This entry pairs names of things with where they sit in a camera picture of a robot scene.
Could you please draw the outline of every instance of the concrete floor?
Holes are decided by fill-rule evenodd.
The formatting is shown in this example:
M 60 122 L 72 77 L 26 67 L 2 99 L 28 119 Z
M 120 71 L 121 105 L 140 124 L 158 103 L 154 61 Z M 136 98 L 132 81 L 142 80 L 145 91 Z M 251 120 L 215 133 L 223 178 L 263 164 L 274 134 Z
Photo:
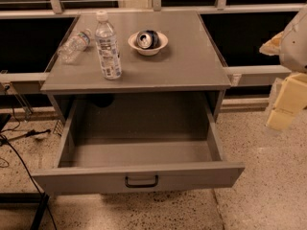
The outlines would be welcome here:
M 279 135 L 265 129 L 267 117 L 267 111 L 219 116 L 227 160 L 246 165 L 233 188 L 51 197 L 49 206 L 58 229 L 306 229 L 307 110 Z M 30 121 L 19 129 L 41 131 L 53 129 L 55 123 Z M 23 133 L 5 134 L 11 138 Z M 41 134 L 12 144 L 30 170 L 50 168 L 59 136 Z M 0 169 L 0 192 L 35 192 L 8 147 L 0 148 L 0 157 L 10 162 Z M 29 229 L 34 215 L 35 205 L 0 205 L 0 229 Z M 47 212 L 41 229 L 54 229 Z

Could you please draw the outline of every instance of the black handle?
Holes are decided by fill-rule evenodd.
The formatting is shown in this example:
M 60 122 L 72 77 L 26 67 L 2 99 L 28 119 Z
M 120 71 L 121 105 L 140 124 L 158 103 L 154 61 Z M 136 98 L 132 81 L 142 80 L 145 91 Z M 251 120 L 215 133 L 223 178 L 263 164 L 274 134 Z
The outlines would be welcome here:
M 125 177 L 125 185 L 128 188 L 154 188 L 155 186 L 157 186 L 157 184 L 159 183 L 159 176 L 156 175 L 154 177 L 154 183 L 152 184 L 138 184 L 138 185 L 131 185 L 129 184 L 129 178 L 126 176 Z

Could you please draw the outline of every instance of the drawer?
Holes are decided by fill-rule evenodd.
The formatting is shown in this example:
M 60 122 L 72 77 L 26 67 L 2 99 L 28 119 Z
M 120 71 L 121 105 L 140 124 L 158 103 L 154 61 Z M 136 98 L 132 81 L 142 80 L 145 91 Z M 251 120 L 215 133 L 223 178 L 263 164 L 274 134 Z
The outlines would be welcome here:
M 231 187 L 243 169 L 204 93 L 134 93 L 77 96 L 54 168 L 33 177 L 49 195 L 132 193 Z

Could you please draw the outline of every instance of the standing water bottle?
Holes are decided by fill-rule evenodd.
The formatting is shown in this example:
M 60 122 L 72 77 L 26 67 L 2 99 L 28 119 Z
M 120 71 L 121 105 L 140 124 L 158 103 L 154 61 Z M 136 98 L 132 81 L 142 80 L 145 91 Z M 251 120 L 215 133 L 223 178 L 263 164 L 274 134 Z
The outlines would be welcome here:
M 115 80 L 122 75 L 116 33 L 106 11 L 98 11 L 96 15 L 99 23 L 95 38 L 102 72 L 106 79 Z
M 84 32 L 78 32 L 68 38 L 68 40 L 60 46 L 58 50 L 61 60 L 66 64 L 74 63 L 81 52 L 89 45 L 90 35 L 90 30 L 86 29 Z

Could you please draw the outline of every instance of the white bowl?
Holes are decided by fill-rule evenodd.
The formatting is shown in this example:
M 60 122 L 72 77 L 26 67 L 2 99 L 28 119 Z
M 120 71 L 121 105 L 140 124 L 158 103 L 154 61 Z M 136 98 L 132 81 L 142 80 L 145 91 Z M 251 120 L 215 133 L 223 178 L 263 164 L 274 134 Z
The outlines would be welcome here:
M 148 56 L 154 56 L 157 53 L 159 53 L 159 51 L 161 49 L 163 49 L 169 41 L 165 34 L 162 34 L 162 33 L 159 33 L 159 32 L 156 32 L 156 33 L 157 33 L 157 36 L 159 37 L 159 41 L 158 41 L 158 44 L 157 44 L 158 47 L 156 47 L 154 49 L 144 50 L 144 49 L 140 48 L 137 45 L 137 42 L 136 42 L 136 37 L 137 37 L 138 33 L 131 35 L 131 37 L 128 40 L 128 44 L 130 45 L 130 47 L 132 49 L 135 49 L 139 54 L 141 54 L 143 56 L 147 56 L 147 57 Z

